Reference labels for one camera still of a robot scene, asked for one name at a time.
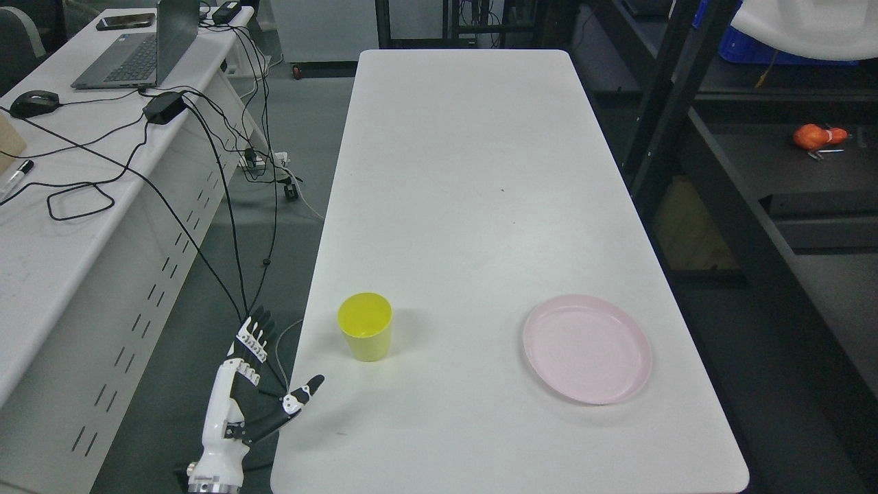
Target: white robotic arm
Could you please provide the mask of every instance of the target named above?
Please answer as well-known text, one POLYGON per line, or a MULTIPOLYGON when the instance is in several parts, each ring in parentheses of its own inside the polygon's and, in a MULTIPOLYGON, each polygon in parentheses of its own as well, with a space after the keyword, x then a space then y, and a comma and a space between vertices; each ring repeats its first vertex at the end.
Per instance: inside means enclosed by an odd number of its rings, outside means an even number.
POLYGON ((323 376, 315 375, 305 386, 282 396, 268 415, 245 419, 239 400, 254 399, 257 394, 272 328, 270 313, 255 311, 244 321, 226 360, 217 369, 201 432, 204 452, 186 469, 189 492, 236 494, 243 485, 241 462, 250 445, 295 418, 323 383, 323 376))

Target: yellow cup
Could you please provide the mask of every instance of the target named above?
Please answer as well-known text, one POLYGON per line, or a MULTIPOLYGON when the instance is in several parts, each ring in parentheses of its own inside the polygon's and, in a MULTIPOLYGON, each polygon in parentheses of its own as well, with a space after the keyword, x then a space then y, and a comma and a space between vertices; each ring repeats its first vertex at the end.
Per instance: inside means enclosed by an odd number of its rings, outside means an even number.
POLYGON ((363 362, 381 360, 390 348, 393 309, 379 294, 356 294, 338 308, 342 329, 354 358, 363 362))

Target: black power adapter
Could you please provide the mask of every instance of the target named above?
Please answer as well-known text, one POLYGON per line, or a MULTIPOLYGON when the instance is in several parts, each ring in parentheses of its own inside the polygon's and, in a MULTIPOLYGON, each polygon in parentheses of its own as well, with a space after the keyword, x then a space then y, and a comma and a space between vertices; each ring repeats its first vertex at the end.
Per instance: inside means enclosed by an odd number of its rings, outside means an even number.
POLYGON ((240 1, 231 0, 229 2, 225 2, 224 4, 220 5, 219 8, 211 16, 211 18, 213 19, 213 25, 227 25, 229 21, 234 18, 234 16, 238 15, 238 12, 240 11, 240 1))
POLYGON ((143 114, 146 115, 147 122, 164 125, 185 109, 186 102, 183 100, 182 92, 166 91, 152 98, 143 107, 143 114))

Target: orange object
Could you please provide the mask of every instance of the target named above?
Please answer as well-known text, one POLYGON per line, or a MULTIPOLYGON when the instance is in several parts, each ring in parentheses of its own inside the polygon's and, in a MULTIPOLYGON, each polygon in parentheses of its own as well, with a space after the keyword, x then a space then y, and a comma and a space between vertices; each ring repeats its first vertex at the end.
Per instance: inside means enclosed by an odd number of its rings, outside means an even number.
POLYGON ((826 144, 838 144, 847 138, 848 134, 844 128, 827 129, 815 124, 805 124, 793 134, 795 145, 808 151, 816 151, 826 144))

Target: computer mouse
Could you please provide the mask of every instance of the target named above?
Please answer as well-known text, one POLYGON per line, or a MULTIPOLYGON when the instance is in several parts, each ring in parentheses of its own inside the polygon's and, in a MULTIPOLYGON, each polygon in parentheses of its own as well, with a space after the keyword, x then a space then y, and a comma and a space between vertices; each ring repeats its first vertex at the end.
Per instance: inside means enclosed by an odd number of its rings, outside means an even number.
POLYGON ((61 102, 58 100, 58 95, 53 92, 28 91, 15 98, 9 113, 17 119, 29 119, 54 112, 59 106, 61 106, 61 102))

